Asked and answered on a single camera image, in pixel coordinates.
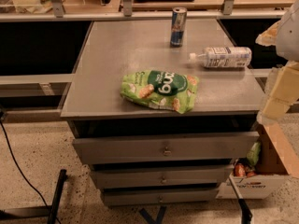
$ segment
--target table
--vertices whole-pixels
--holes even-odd
[[[93,24],[61,117],[106,205],[210,200],[258,138],[263,91],[248,68],[188,65],[203,47],[232,46],[217,21],[187,20],[170,48],[170,20]],[[125,74],[157,69],[199,77],[194,109],[153,110],[120,96]]]

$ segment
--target bottle label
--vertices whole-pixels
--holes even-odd
[[[249,48],[206,48],[205,67],[244,67],[251,61]]]

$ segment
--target black cable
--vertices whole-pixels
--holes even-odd
[[[43,201],[43,203],[45,204],[45,206],[50,210],[49,206],[47,205],[46,201],[45,201],[45,198],[43,197],[43,195],[39,192],[39,190],[37,188],[35,188],[30,182],[29,180],[27,179],[27,177],[25,176],[25,174],[22,172],[14,154],[13,154],[13,151],[11,149],[11,145],[10,145],[10,142],[9,142],[9,139],[8,139],[8,136],[7,136],[7,131],[2,123],[2,121],[0,120],[0,125],[1,125],[1,128],[3,130],[3,133],[7,139],[7,145],[8,145],[8,148],[9,148],[9,151],[10,151],[10,154],[11,154],[11,157],[12,159],[14,160],[19,172],[21,173],[22,177],[25,179],[25,181],[27,182],[27,184],[39,195],[39,197],[41,198],[41,200]]]

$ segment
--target energy drink can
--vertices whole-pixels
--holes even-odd
[[[187,8],[175,7],[172,9],[170,46],[181,47],[187,19]]]

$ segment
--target chip bag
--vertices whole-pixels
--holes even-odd
[[[249,162],[249,164],[251,165],[251,167],[254,167],[258,163],[259,154],[261,152],[261,147],[262,147],[261,142],[257,141],[254,143],[251,150],[247,154],[246,158],[247,158],[247,161]]]
[[[153,109],[183,114],[194,107],[198,77],[147,70],[123,77],[121,96]]]

